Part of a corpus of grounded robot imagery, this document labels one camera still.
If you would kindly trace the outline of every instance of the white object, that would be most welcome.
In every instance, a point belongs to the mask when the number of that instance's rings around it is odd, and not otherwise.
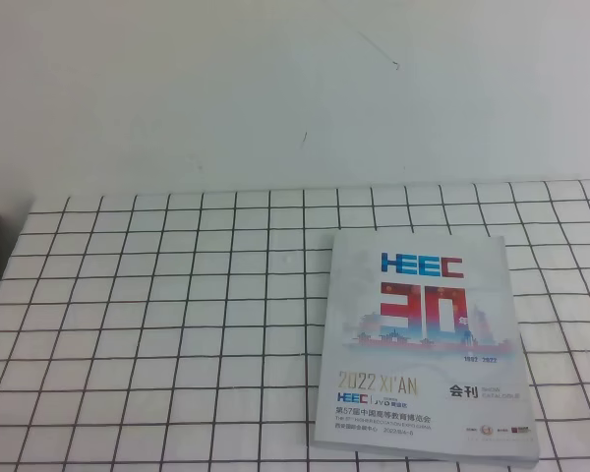
[[[502,237],[337,233],[317,442],[534,465],[524,362]]]

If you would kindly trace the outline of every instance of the sponsor logo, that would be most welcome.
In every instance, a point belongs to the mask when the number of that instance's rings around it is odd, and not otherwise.
[[[339,393],[336,401],[345,403],[369,403],[368,395],[364,393]]]

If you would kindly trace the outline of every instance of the book cover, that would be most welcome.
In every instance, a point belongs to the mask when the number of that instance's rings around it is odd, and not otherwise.
[[[537,462],[502,238],[337,232],[315,441]]]

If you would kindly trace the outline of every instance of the book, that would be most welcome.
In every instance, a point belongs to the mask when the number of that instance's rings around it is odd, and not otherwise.
[[[316,444],[532,467],[525,362],[503,238],[336,233]]]

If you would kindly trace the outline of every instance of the black grid lines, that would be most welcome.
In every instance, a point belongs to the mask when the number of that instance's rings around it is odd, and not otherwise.
[[[541,470],[590,470],[590,181],[38,204],[0,286],[0,464],[476,470],[311,443],[338,228],[503,236]]]

